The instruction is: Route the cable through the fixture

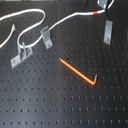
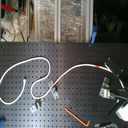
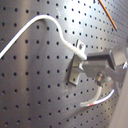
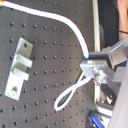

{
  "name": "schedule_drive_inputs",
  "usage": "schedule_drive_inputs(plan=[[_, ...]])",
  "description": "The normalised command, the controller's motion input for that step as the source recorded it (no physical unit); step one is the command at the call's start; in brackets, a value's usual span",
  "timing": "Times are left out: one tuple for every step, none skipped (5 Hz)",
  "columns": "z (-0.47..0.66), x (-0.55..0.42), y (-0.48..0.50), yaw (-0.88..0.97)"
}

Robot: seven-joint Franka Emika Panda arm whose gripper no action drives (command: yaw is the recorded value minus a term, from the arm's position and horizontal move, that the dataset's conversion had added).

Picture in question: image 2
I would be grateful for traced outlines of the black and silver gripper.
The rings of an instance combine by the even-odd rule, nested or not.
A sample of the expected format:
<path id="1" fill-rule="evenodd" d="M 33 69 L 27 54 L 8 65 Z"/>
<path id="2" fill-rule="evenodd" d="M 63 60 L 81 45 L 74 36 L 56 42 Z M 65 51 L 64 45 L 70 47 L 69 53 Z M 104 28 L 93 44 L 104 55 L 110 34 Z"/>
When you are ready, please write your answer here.
<path id="1" fill-rule="evenodd" d="M 105 62 L 105 66 L 112 71 L 112 73 L 123 83 L 123 88 L 128 88 L 128 77 L 125 75 L 124 70 L 114 63 L 111 59 Z M 105 77 L 99 92 L 99 95 L 106 99 L 114 99 L 115 94 L 109 89 L 110 80 Z"/>

